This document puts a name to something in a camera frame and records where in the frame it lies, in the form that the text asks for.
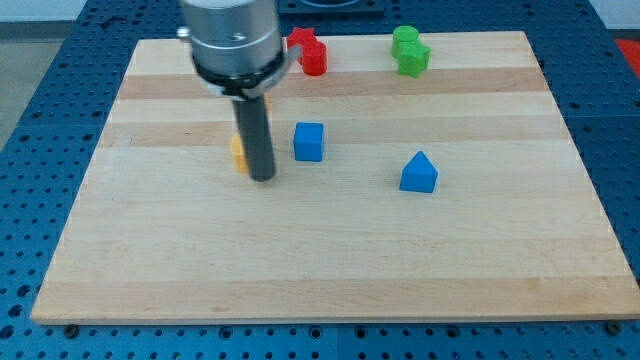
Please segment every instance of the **wood grain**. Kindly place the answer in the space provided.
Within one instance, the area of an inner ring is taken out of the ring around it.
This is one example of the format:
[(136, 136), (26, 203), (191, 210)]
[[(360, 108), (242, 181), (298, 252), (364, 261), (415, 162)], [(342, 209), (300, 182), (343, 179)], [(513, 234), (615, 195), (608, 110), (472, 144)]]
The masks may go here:
[[(329, 73), (270, 95), (278, 172), (235, 171), (227, 99), (141, 41), (32, 318), (45, 324), (625, 319), (640, 290), (521, 32), (324, 38)], [(301, 163), (297, 121), (325, 124)], [(434, 194), (398, 191), (417, 150)]]

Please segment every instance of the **wooden tabletop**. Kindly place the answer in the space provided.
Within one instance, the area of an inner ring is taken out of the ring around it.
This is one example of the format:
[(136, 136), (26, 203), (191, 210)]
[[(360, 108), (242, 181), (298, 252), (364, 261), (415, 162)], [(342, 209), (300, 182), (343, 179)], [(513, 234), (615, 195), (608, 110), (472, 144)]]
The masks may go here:
[[(640, 291), (522, 32), (321, 38), (269, 93), (277, 175), (235, 171), (188, 45), (139, 42), (32, 317), (47, 324), (637, 318)], [(325, 160), (293, 159), (297, 121)], [(419, 150), (433, 194), (398, 190)]]

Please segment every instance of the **green block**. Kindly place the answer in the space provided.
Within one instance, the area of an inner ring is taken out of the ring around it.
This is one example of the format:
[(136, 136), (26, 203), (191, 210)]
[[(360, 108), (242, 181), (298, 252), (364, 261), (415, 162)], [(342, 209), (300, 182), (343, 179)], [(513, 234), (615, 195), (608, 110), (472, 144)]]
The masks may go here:
[(400, 44), (412, 43), (419, 40), (420, 33), (413, 26), (402, 25), (393, 30), (393, 46), (391, 47), (391, 55), (398, 58), (400, 55)]
[(427, 70), (430, 55), (431, 48), (420, 41), (402, 43), (398, 55), (398, 74), (419, 77), (421, 72)]

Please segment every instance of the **blue house-shaped block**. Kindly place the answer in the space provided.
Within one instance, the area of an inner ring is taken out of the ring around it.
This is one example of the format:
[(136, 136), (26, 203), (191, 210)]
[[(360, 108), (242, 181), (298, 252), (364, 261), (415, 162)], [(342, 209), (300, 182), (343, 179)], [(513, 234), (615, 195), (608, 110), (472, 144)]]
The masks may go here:
[(297, 161), (322, 161), (324, 125), (299, 122), (293, 135), (293, 151)]
[(422, 152), (409, 161), (402, 170), (400, 190), (432, 193), (438, 180), (438, 171)]

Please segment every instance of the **blue pegboard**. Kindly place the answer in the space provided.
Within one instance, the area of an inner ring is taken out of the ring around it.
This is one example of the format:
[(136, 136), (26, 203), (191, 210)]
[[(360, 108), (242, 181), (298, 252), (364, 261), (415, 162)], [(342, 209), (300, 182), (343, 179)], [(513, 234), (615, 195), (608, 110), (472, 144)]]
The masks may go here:
[[(284, 16), (320, 35), (524, 30), (640, 275), (640, 93), (587, 0), (386, 0)], [(640, 322), (233, 327), (38, 326), (29, 312), (138, 39), (173, 37), (175, 1), (89, 0), (0, 153), (0, 359), (640, 359)]]

